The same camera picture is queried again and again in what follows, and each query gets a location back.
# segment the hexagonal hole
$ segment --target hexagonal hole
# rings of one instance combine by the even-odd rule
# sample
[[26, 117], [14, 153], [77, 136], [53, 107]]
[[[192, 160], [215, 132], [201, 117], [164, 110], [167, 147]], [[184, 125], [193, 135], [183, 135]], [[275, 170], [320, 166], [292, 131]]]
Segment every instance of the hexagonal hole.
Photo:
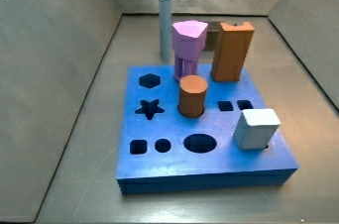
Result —
[[148, 73], [139, 77], [139, 85], [147, 88], [152, 88], [160, 85], [160, 76]]

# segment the hole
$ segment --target hole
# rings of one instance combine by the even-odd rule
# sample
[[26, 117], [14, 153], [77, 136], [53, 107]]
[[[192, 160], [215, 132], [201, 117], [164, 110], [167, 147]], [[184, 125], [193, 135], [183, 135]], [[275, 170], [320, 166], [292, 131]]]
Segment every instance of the hole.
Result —
[[153, 101], [145, 101], [140, 100], [141, 107], [135, 110], [135, 114], [144, 114], [147, 120], [153, 119], [155, 113], [163, 113], [164, 109], [161, 109], [159, 105], [159, 99], [155, 99]]
[[171, 142], [167, 139], [160, 139], [155, 142], [155, 150], [159, 153], [165, 153], [171, 150]]
[[148, 73], [139, 77], [139, 85], [147, 88], [152, 88], [160, 85], [160, 76]]
[[185, 149], [197, 154], [209, 152], [216, 146], [216, 139], [207, 134], [192, 134], [184, 140]]
[[131, 141], [129, 152], [132, 155], [143, 155], [147, 152], [147, 141], [145, 140]]
[[240, 100], [240, 101], [237, 101], [237, 104], [239, 104], [240, 110], [253, 109], [252, 104], [248, 100]]
[[219, 101], [217, 106], [220, 111], [233, 111], [233, 105], [231, 101]]

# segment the shape sorter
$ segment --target shape sorter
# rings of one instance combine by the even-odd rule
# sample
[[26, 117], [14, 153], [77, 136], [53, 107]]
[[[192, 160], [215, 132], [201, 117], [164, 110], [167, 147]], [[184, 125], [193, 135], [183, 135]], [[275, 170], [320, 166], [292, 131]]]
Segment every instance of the shape sorter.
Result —
[[173, 69], [136, 66], [128, 72], [116, 167], [121, 193], [283, 184], [297, 163], [279, 131], [263, 150], [241, 150], [233, 139], [243, 110], [265, 108], [247, 71], [237, 82], [215, 82], [211, 65], [199, 65], [208, 81], [205, 110], [187, 118], [177, 111]]

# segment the blue pegboard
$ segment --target blue pegboard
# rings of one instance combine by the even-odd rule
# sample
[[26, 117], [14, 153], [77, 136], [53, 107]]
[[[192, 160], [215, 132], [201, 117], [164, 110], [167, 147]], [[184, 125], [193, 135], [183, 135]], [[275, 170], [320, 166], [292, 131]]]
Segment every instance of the blue pegboard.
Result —
[[[116, 167], [121, 193], [279, 185], [297, 170], [277, 131], [267, 149], [239, 149], [232, 135], [245, 102], [239, 107], [237, 101], [248, 101], [245, 104], [253, 108], [265, 106], [244, 69], [239, 82], [215, 82], [209, 72], [211, 65], [200, 64], [199, 75], [209, 84], [204, 114], [199, 118], [185, 118], [177, 111], [179, 82], [173, 78], [173, 66], [129, 69]], [[144, 107], [148, 111], [159, 107], [159, 113], [145, 116], [140, 101], [152, 103]], [[233, 111], [220, 111], [220, 101], [229, 101]], [[229, 102], [224, 103], [227, 110], [231, 110]], [[191, 148], [197, 152], [193, 153], [185, 148], [185, 139], [201, 134], [215, 139], [216, 146], [213, 139], [195, 137], [203, 144], [196, 146], [192, 142]]]

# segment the purple block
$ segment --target purple block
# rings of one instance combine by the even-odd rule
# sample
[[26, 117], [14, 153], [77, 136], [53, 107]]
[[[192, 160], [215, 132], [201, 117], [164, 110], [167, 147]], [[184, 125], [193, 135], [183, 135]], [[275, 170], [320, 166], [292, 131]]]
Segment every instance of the purple block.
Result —
[[199, 21], [173, 23], [175, 78], [195, 75], [199, 55], [205, 47], [208, 24]]

